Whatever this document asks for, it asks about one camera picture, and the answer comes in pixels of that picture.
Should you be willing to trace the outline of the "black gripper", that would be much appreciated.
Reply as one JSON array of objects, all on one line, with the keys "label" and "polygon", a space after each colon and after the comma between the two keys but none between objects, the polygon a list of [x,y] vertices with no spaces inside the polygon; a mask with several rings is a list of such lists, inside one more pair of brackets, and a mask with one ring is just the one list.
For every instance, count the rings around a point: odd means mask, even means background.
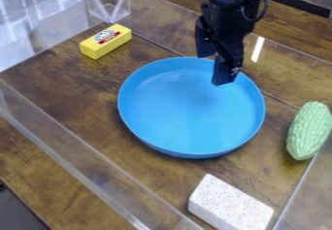
[{"label": "black gripper", "polygon": [[267,7],[267,0],[207,0],[200,4],[194,28],[195,53],[199,58],[218,54],[213,85],[234,82],[242,66],[243,38]]}]

